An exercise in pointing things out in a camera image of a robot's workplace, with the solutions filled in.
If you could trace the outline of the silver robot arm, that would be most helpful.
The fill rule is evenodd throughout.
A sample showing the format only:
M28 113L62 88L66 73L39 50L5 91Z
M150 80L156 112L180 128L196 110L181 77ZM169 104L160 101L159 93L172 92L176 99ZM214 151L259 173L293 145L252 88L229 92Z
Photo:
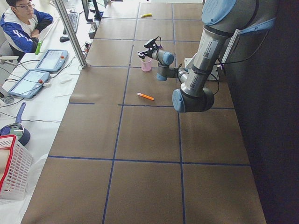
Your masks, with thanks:
M205 87L225 41L235 31L240 34L263 32L273 27L278 9L277 0L207 0L202 9L203 33L197 53L187 68L171 68L174 56L162 50L155 39L144 44L138 52L158 61L157 79L177 78L181 83L172 94L177 112L204 112L214 104L214 94Z

